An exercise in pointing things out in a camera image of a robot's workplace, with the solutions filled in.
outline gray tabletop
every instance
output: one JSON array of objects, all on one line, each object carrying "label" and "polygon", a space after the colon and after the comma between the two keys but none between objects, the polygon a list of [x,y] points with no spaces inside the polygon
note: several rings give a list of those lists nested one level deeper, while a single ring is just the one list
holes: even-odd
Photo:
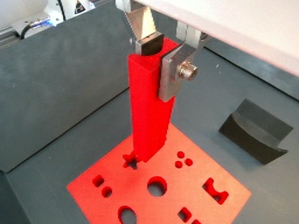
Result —
[{"label": "gray tabletop", "polygon": [[[196,65],[172,123],[252,192],[234,223],[298,223],[299,103],[207,49]],[[246,98],[294,126],[280,145],[288,153],[264,166],[218,132]],[[65,186],[130,134],[126,91],[7,174],[32,224],[87,223]]]}]

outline white overhead structure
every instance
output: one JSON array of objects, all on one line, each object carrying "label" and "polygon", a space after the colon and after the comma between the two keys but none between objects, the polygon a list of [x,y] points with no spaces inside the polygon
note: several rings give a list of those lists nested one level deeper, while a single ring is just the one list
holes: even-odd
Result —
[{"label": "white overhead structure", "polygon": [[136,1],[299,76],[299,1]]}]

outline red block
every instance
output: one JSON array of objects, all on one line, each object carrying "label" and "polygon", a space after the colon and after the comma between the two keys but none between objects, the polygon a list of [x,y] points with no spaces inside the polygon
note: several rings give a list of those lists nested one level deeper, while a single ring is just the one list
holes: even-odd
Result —
[{"label": "red block", "polygon": [[134,146],[136,157],[144,162],[164,146],[174,98],[163,102],[158,97],[162,57],[176,46],[178,44],[166,38],[163,50],[156,55],[128,56]]}]

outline black bracket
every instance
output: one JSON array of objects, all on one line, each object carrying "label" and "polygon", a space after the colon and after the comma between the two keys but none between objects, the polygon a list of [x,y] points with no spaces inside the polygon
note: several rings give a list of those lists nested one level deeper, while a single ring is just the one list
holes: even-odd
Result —
[{"label": "black bracket", "polygon": [[278,148],[292,127],[246,99],[228,116],[219,132],[263,164],[282,157]]}]

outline star-shaped hole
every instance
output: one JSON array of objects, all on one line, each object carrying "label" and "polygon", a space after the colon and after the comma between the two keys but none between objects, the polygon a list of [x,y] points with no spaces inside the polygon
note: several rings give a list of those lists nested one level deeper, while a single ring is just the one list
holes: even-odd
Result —
[{"label": "star-shaped hole", "polygon": [[130,155],[124,155],[123,159],[126,160],[124,168],[131,167],[134,170],[136,170],[139,160],[136,158],[135,152],[132,151]]}]

